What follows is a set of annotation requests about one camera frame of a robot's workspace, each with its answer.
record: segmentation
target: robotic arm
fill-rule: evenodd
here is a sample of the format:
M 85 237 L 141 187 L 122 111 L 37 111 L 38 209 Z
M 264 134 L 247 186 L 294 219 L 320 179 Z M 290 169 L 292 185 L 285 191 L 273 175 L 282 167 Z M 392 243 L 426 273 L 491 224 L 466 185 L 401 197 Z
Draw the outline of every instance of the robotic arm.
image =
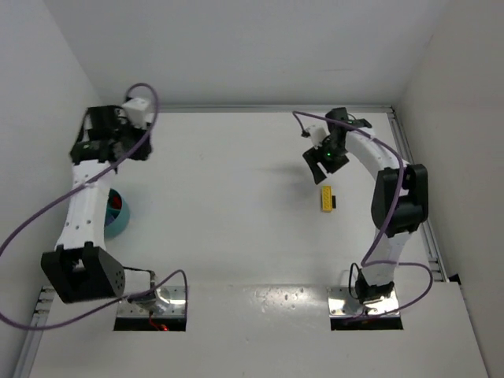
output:
M 346 122 L 356 128 L 366 128 L 367 133 L 375 135 L 367 120 L 350 120 L 345 108 L 333 109 L 326 117 Z M 353 154 L 376 181 L 371 215 L 377 234 L 384 224 L 398 184 L 398 160 L 390 151 L 359 132 L 347 131 L 330 122 L 328 130 L 329 134 L 323 126 L 317 125 L 307 128 L 303 134 L 310 137 L 313 143 L 313 147 L 307 150 L 303 157 L 312 171 L 315 183 L 326 178 L 321 167 L 327 173 L 334 173 L 349 161 L 346 154 Z M 358 274 L 355 291 L 361 303 L 377 300 L 392 292 L 394 271 L 402 249 L 411 234 L 428 217 L 427 169 L 422 164 L 410 165 L 407 161 L 404 161 L 404 166 L 406 171 L 401 183 L 403 191 L 394 215 L 375 250 L 365 258 Z M 393 261 L 395 265 L 373 265 L 376 261 Z
M 70 152 L 73 188 L 86 187 L 71 197 L 55 250 L 44 253 L 41 260 L 44 273 L 65 303 L 116 298 L 124 293 L 123 266 L 106 252 L 103 235 L 114 171 L 88 181 L 144 136 L 150 126 L 146 122 L 149 108 L 146 99 L 128 98 L 122 106 L 87 109 Z M 130 158 L 146 160 L 151 151 L 148 138 Z

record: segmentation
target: white table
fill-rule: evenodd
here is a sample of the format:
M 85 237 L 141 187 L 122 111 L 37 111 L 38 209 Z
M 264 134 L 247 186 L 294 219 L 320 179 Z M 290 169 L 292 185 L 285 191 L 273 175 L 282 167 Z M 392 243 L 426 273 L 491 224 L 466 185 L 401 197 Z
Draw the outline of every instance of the white table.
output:
M 355 115 L 394 145 L 386 113 Z M 45 332 L 31 378 L 486 376 L 454 283 L 404 311 L 402 331 L 331 332 L 325 288 L 346 283 L 374 236 L 374 182 L 356 158 L 323 183 L 337 209 L 322 213 L 310 142 L 289 113 L 165 113 L 153 145 L 149 161 L 120 168 L 113 186 L 132 218 L 107 250 L 160 276 L 186 270 L 187 331 L 113 332 L 111 307 Z M 420 232 L 401 260 L 428 262 Z M 398 269 L 399 301 L 427 281 Z M 48 323 L 97 304 L 57 299 Z

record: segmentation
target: wall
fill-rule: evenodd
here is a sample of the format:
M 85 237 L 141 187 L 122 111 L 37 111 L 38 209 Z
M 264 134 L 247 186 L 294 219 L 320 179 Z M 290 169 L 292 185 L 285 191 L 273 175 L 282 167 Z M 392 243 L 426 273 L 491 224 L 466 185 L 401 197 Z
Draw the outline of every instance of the wall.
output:
M 504 376 L 504 2 L 450 4 L 398 113 L 428 166 L 431 219 L 492 376 Z
M 390 105 L 448 0 L 45 2 L 106 101 Z
M 70 188 L 68 152 L 86 106 L 99 103 L 42 0 L 0 1 L 0 239 Z M 0 309 L 28 323 L 43 281 L 40 254 L 61 231 L 65 206 L 28 227 L 0 260 Z M 24 333 L 0 324 L 0 377 Z

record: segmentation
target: yellow and black object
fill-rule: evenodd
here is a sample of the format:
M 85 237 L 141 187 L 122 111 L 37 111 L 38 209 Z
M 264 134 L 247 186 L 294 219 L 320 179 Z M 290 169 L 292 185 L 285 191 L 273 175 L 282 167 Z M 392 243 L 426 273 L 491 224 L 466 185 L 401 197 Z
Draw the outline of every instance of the yellow and black object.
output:
M 330 213 L 336 208 L 336 197 L 332 195 L 332 188 L 329 185 L 322 187 L 322 211 Z

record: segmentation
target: yellow block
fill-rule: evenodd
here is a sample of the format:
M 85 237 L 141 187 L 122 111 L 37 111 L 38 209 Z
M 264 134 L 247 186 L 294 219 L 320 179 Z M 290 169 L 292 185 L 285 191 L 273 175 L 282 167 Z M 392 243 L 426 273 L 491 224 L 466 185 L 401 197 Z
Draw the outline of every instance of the yellow block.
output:
M 322 211 L 325 213 L 332 211 L 332 189 L 328 185 L 322 187 Z

